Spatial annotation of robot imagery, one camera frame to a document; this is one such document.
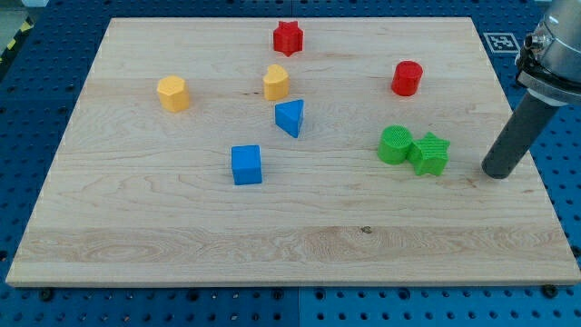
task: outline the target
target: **blue triangular prism block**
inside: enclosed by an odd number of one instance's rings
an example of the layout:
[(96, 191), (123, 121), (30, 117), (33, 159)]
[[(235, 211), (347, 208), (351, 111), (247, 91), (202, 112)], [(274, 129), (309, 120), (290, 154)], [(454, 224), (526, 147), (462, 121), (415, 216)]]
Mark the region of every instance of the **blue triangular prism block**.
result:
[(276, 125), (294, 138), (299, 137), (300, 127), (302, 126), (303, 106), (304, 101), (302, 99), (274, 106), (274, 121)]

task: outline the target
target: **wooden board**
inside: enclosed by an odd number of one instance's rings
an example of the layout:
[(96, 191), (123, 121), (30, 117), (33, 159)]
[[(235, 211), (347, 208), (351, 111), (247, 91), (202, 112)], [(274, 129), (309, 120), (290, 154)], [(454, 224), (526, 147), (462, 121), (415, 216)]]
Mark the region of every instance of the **wooden board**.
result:
[[(114, 19), (7, 277), (13, 286), (576, 283), (529, 155), (505, 181), (480, 161), (510, 109), (468, 18)], [(420, 92), (389, 91), (415, 59)], [(269, 64), (303, 98), (299, 139), (262, 98)], [(155, 93), (186, 78), (194, 105)], [(390, 124), (449, 139), (444, 174), (376, 154)], [(259, 144), (264, 183), (233, 186), (230, 149)], [(369, 226), (371, 233), (361, 228)]]

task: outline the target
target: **yellow and black tape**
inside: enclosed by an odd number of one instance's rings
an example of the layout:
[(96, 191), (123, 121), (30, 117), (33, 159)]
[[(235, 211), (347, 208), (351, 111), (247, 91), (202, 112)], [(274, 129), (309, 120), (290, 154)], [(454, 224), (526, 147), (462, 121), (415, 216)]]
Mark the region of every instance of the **yellow and black tape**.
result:
[(26, 38), (32, 32), (33, 27), (34, 24), (32, 19), (27, 17), (18, 31), (16, 31), (16, 35), (12, 38), (8, 45), (6, 45), (5, 50), (0, 55), (0, 81), (4, 79), (4, 76), (8, 72), (8, 68), (10, 68), (10, 65), (16, 58), (16, 54), (18, 54), (22, 48)]

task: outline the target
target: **green star-shaped block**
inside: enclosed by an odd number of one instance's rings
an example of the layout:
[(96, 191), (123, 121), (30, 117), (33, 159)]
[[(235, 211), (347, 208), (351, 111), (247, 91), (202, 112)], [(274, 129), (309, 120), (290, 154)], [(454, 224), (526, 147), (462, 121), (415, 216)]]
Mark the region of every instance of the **green star-shaped block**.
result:
[(431, 173), (442, 175), (448, 163), (450, 141), (443, 140), (428, 132), (421, 140), (413, 141), (408, 152), (408, 160), (413, 164), (416, 175)]

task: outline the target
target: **blue block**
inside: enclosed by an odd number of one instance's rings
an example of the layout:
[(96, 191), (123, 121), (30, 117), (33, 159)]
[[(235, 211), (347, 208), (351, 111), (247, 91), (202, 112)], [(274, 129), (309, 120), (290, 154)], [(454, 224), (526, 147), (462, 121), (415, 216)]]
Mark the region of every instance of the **blue block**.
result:
[(262, 183), (261, 148), (258, 145), (233, 146), (231, 158), (234, 184)]
[(274, 106), (274, 121), (276, 125), (294, 138), (299, 137), (303, 105), (303, 100), (295, 100)]

